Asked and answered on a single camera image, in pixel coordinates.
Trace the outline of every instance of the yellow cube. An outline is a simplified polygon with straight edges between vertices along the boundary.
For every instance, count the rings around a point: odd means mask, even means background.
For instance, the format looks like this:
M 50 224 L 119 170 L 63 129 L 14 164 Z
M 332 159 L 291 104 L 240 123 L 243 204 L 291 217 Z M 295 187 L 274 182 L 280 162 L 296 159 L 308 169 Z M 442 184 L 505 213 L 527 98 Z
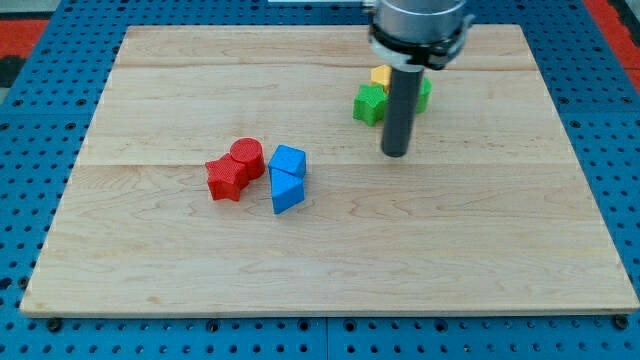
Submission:
M 385 93 L 389 92 L 389 83 L 391 82 L 391 66 L 381 65 L 371 69 L 371 85 L 382 85 Z

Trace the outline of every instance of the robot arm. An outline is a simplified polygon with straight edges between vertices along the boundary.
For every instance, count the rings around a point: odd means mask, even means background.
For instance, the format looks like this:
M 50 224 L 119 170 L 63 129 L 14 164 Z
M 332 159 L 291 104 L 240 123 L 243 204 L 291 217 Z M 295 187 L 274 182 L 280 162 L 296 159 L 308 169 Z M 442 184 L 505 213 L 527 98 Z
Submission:
M 462 50 L 473 15 L 466 0 L 377 0 L 371 6 L 372 50 L 392 67 L 382 151 L 406 154 L 425 67 L 443 69 Z

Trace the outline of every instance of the wood grain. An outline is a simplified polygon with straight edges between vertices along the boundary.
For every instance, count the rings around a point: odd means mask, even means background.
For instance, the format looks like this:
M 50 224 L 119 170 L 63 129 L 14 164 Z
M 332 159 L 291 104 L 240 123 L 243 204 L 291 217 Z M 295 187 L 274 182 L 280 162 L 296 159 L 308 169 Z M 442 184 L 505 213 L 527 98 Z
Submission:
M 520 29 L 476 26 L 430 72 L 410 153 L 351 119 L 363 27 L 132 27 L 21 303 L 29 316 L 492 316 L 634 311 Z M 307 151 L 212 202 L 234 139 Z

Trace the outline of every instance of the red block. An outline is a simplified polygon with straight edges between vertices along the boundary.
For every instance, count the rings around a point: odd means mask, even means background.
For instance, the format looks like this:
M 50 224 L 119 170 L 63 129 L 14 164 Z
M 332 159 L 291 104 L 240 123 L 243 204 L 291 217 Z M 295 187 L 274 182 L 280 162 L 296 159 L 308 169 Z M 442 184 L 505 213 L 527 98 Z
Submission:
M 233 160 L 247 167 L 249 180 L 257 179 L 264 174 L 265 164 L 262 155 L 262 144 L 256 139 L 242 138 L 231 145 Z
M 247 167 L 239 162 L 225 159 L 205 164 L 209 172 L 207 184 L 213 200 L 240 200 L 240 191 L 249 184 Z

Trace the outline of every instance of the blue pegboard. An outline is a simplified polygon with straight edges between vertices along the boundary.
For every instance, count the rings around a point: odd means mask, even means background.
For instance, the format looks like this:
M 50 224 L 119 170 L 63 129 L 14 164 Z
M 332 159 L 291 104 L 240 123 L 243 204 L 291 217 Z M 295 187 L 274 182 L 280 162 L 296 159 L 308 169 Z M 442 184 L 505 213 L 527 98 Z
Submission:
M 614 243 L 639 289 L 638 94 L 581 2 L 471 1 L 469 9 L 480 23 L 522 26 Z M 273 6 L 265 0 L 63 0 L 0 107 L 0 359 L 640 358 L 637 314 L 61 323 L 20 314 L 22 287 L 128 25 L 366 21 L 355 6 Z

